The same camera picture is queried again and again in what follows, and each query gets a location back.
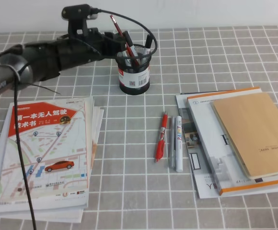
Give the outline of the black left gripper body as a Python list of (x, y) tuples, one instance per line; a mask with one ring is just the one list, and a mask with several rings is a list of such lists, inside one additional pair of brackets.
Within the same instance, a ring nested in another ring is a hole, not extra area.
[(87, 36), (62, 35), (56, 39), (56, 44), (59, 67), (61, 70), (67, 70), (106, 58), (115, 58), (126, 44), (126, 39), (119, 34), (102, 34), (97, 28), (91, 28)]

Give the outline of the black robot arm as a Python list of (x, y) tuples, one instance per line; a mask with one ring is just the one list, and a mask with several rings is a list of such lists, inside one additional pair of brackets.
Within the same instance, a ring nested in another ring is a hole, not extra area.
[(119, 34), (90, 29), (84, 37), (64, 34), (55, 40), (17, 44), (0, 53), (0, 94), (14, 88), (58, 77), (71, 69), (105, 58), (115, 58), (125, 44)]

